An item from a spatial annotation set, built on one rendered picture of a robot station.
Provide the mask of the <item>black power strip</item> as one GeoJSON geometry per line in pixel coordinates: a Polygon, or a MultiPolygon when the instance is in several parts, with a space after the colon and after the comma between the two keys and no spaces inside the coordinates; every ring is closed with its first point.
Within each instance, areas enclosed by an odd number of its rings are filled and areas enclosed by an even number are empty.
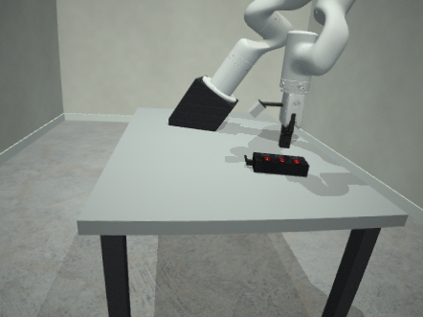
{"type": "Polygon", "coordinates": [[[253,160],[244,157],[254,172],[307,177],[309,170],[309,164],[301,156],[254,152],[253,160]]]}

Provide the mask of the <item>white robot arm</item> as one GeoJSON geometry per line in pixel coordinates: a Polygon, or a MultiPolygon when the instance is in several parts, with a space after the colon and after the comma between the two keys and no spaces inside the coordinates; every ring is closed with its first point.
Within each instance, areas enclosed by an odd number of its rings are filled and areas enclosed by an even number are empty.
{"type": "Polygon", "coordinates": [[[326,74],[343,52],[348,41],[345,16],[356,0],[318,0],[314,18],[321,25],[325,20],[320,36],[294,31],[291,23],[277,12],[294,11],[310,1],[256,0],[251,3],[244,12],[244,20],[263,39],[240,39],[213,77],[203,77],[203,81],[223,99],[236,102],[233,92],[257,60],[285,46],[279,87],[292,92],[309,91],[310,75],[326,74]]]}

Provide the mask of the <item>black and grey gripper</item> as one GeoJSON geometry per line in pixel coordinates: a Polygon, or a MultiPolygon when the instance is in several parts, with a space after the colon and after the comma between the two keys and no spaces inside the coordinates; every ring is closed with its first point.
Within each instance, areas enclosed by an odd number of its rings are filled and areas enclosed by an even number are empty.
{"type": "Polygon", "coordinates": [[[279,136],[278,145],[279,147],[289,148],[294,126],[296,128],[301,128],[304,95],[306,95],[307,92],[292,92],[283,90],[283,88],[281,88],[280,91],[285,93],[283,93],[281,100],[283,106],[280,107],[279,112],[279,121],[282,123],[280,133],[282,133],[282,135],[280,134],[281,136],[279,136]],[[297,103],[294,104],[294,102],[297,103]]]}

